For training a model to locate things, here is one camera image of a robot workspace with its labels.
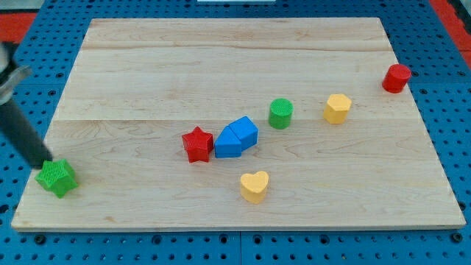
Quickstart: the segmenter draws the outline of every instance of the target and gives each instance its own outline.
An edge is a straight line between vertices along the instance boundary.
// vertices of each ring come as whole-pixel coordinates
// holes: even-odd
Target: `blue platform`
[[[379,17],[464,215],[471,220],[471,73],[426,0],[46,0],[15,58],[35,74],[15,100],[42,136],[92,18]],[[0,135],[0,264],[471,264],[471,228],[351,233],[17,233],[30,173]]]

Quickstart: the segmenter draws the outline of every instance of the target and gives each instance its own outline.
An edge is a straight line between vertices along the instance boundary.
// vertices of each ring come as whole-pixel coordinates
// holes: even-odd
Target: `plastic block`
[[[389,67],[383,80],[384,90],[391,93],[401,92],[411,78],[411,70],[402,64],[394,64]]]
[[[352,101],[344,94],[332,94],[324,109],[324,119],[330,124],[342,124],[347,118]]]
[[[264,171],[241,176],[241,195],[248,202],[258,204],[265,199],[269,176]]]
[[[193,132],[182,135],[182,139],[190,163],[196,161],[209,162],[209,154],[214,149],[212,134],[195,127]]]
[[[62,198],[67,191],[78,186],[75,182],[75,171],[67,160],[57,162],[44,161],[43,169],[35,177],[35,180],[47,191],[52,191],[57,197]]]
[[[228,126],[216,139],[214,154],[216,158],[238,158],[242,155],[242,143]]]
[[[287,99],[275,99],[270,104],[268,123],[275,129],[285,129],[291,123],[293,104]]]
[[[229,128],[234,132],[235,136],[242,143],[242,151],[250,148],[257,144],[258,128],[249,119],[244,116],[236,121],[229,124]]]

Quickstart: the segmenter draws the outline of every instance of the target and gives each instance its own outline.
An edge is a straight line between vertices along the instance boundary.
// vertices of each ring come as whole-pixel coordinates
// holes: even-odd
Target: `yellow heart block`
[[[260,171],[255,174],[241,176],[241,195],[251,203],[258,204],[263,201],[268,186],[268,173]]]

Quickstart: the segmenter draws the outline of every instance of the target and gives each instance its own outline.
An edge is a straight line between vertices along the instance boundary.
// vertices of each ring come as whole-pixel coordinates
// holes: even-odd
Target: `red block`
[[[199,127],[196,127],[193,132],[182,135],[182,139],[190,163],[209,162],[209,154],[214,149],[212,134],[203,132]]]
[[[399,93],[404,89],[411,78],[411,70],[402,64],[394,64],[389,67],[384,77],[383,88],[391,93]]]

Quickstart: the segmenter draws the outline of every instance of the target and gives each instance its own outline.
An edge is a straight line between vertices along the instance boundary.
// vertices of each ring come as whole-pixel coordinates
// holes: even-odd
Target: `green cube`
[[[67,160],[57,162],[44,161],[43,169],[35,177],[35,180],[45,190],[52,191],[57,197],[62,198],[71,189],[78,187],[75,182],[75,171]]]

